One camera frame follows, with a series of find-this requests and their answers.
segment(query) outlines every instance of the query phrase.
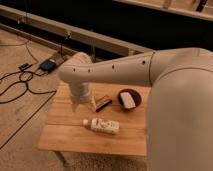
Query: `black device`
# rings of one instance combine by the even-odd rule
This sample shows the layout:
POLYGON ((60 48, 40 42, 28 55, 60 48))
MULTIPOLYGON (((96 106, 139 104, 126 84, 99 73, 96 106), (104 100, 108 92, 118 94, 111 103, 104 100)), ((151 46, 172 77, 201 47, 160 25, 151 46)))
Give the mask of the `black device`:
POLYGON ((44 62, 42 62, 39 66, 39 69, 45 72, 52 72, 57 67, 55 61, 53 59, 46 59, 44 62))

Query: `bottle cap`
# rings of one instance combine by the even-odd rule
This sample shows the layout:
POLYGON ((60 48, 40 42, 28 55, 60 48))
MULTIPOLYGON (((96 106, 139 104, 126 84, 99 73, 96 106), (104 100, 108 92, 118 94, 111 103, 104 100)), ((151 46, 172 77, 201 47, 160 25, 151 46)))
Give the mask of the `bottle cap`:
POLYGON ((84 119, 84 120, 83 120, 83 125, 84 125, 84 126, 89 126, 89 120, 84 119))

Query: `brown bowl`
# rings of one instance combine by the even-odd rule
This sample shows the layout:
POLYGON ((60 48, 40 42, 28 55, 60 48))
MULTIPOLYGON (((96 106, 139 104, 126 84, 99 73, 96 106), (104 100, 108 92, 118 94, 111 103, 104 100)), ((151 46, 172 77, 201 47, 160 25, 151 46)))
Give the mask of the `brown bowl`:
POLYGON ((120 94, 121 93, 124 93, 124 92, 128 92, 131 96, 132 96, 132 98, 133 98, 133 100, 134 100, 134 102, 135 102, 135 106, 137 107, 137 106, 139 106, 141 103, 142 103, 142 97, 141 97, 141 95, 136 91, 136 90, 133 90, 133 89, 123 89, 123 90, 121 90, 121 91, 119 91, 119 93, 118 93, 118 102, 123 106, 123 101, 122 101, 122 99, 121 99, 121 96, 120 96, 120 94))

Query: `metal rail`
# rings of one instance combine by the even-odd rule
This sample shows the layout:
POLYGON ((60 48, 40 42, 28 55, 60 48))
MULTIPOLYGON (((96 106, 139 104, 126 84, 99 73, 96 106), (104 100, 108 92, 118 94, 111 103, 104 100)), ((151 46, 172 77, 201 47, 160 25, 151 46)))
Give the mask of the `metal rail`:
POLYGON ((0 5, 0 15, 18 23, 25 23, 30 26, 64 36, 87 45, 91 45, 122 56, 132 53, 143 53, 153 51, 152 49, 132 44, 126 41, 115 39, 102 34, 94 33, 85 29, 74 27, 68 24, 50 20, 24 11, 0 5))
POLYGON ((164 12, 168 12, 168 13, 172 13, 172 14, 183 15, 183 16, 187 16, 187 17, 191 17, 191 18, 213 21, 213 15, 204 14, 204 13, 195 12, 195 11, 189 11, 189 10, 171 8, 171 7, 169 7, 170 6, 169 4, 166 7, 163 7, 163 6, 156 5, 156 4, 141 2, 138 0, 113 0, 113 1, 141 6, 141 7, 150 8, 150 9, 155 9, 155 10, 164 11, 164 12))

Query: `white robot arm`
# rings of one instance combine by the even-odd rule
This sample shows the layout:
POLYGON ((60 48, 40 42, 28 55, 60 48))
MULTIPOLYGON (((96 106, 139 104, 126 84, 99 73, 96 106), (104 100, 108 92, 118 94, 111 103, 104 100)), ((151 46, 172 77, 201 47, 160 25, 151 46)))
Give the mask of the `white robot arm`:
POLYGON ((89 82, 152 86, 147 107, 149 171, 213 170, 213 54, 200 48, 149 52, 92 64, 77 53, 59 69, 75 103, 89 82))

